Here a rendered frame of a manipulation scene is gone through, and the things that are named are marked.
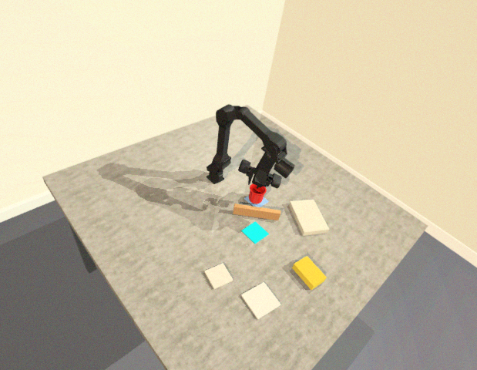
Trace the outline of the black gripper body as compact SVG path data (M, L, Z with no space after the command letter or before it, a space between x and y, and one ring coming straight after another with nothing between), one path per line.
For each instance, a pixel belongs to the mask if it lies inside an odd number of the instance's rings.
M272 167L267 167L267 166L263 165L261 160L257 164L256 168L251 167L250 164L251 164L251 162L249 162L247 160L242 160L241 163L240 163L238 171L241 172L241 173L244 173L244 174L246 173L246 174L252 176L254 174L255 169L258 168L258 167L262 167L262 170L264 170L264 171L267 171L267 170L270 171L271 168L272 168ZM275 174L275 173L274 174L269 173L268 176L269 176L269 179L272 181L270 183L270 185L272 187L278 188L280 186L282 177Z

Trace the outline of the light wooden block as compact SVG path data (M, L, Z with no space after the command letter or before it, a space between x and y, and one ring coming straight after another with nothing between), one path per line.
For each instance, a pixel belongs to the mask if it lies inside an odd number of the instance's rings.
M267 209L262 207L252 207L241 204L234 204L233 214L249 217L259 217L270 220L279 220L280 210Z

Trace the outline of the red cup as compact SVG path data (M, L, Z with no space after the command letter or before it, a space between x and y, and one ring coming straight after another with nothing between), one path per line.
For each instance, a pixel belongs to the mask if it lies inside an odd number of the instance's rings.
M265 193L266 193L266 187L257 188L257 185L251 184L250 194L249 194L250 202L253 204L259 204L263 200Z

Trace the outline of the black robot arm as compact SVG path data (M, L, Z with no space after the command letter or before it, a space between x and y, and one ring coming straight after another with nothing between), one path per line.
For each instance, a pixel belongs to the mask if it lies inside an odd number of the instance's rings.
M223 169L231 164L231 156L228 155L227 149L230 126L235 119L241 119L263 141L264 146L261 149L265 153L261 158L262 164L266 167L272 167L276 162L274 170L286 179L295 165L285 158L287 155L287 141L285 138L268 129L247 107L232 105L226 105L216 111L216 121L219 125L217 153L212 163L207 166L207 171L209 171L207 179L213 184L224 180ZM260 166L256 168L252 184L259 187L268 187L271 183L268 176L269 172L269 170L262 170Z

